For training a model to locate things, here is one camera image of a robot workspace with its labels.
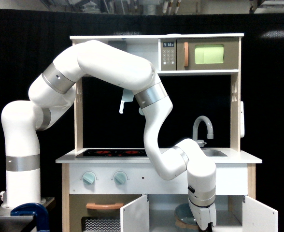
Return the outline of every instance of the white cabinet door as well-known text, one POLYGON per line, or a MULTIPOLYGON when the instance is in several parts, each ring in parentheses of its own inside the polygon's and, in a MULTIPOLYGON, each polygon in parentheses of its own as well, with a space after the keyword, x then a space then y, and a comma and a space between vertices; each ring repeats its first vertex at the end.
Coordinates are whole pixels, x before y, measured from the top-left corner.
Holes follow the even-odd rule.
POLYGON ((243 232, 277 232, 278 211, 245 196, 243 201, 243 232))
POLYGON ((150 204, 147 195, 121 207, 121 232, 149 232, 150 204))

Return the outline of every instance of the teal knob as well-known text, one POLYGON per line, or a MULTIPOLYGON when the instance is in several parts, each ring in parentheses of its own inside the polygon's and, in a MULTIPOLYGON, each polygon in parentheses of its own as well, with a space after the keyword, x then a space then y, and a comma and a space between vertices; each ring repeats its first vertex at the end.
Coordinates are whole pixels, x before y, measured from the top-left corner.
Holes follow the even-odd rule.
POLYGON ((114 182, 118 185, 123 185, 127 180, 127 176, 124 172, 117 172, 114 174, 114 182))
POLYGON ((92 172, 86 172, 83 174, 82 179, 89 185, 95 181, 95 174, 92 172))

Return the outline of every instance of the blue clamp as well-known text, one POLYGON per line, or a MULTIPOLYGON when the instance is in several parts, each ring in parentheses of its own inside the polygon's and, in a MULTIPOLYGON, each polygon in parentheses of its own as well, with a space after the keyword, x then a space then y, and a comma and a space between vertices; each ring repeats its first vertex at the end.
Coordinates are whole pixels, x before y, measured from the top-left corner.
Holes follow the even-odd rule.
POLYGON ((39 203, 22 204, 11 211, 11 216, 34 215, 36 217, 37 232, 50 232, 49 213, 39 203))

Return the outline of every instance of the microwave handle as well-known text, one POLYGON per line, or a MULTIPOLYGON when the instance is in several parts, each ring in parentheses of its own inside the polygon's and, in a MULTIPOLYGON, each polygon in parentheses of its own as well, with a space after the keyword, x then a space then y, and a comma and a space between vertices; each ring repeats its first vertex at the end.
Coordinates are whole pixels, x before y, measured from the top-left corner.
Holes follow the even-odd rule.
POLYGON ((185 63, 184 63, 184 67, 188 67, 188 56, 189 56, 188 42, 184 43, 184 50, 185 50, 185 63))
POLYGON ((88 204, 86 204, 87 209, 120 209, 123 206, 124 206, 123 203, 116 203, 116 204, 88 203, 88 204))

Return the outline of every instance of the play kitchen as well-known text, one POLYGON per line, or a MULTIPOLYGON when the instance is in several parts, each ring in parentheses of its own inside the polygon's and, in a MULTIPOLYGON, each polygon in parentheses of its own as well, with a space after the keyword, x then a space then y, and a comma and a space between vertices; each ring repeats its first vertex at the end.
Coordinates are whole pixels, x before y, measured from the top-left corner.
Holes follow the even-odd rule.
MULTIPOLYGON (((98 40, 143 57, 153 64, 163 82, 169 76, 203 78, 218 75, 220 78, 228 75, 230 146, 204 148, 201 136, 194 136, 203 152, 216 164, 217 222, 208 230, 277 231, 278 212, 254 200, 256 163, 262 160, 240 150, 240 139, 244 134, 240 95, 242 36, 72 36, 71 40, 73 45, 98 40)), ((195 219, 188 219, 186 214, 186 172, 172 180, 163 180, 142 148, 84 147, 83 120, 86 118, 83 117, 82 81, 76 88, 75 149, 56 160, 62 164, 63 231, 198 231, 195 219)), ((196 129, 191 127, 197 132, 200 122, 208 122, 207 117, 199 119, 196 129)), ((206 142, 212 139, 211 133, 208 134, 203 138, 206 142)))

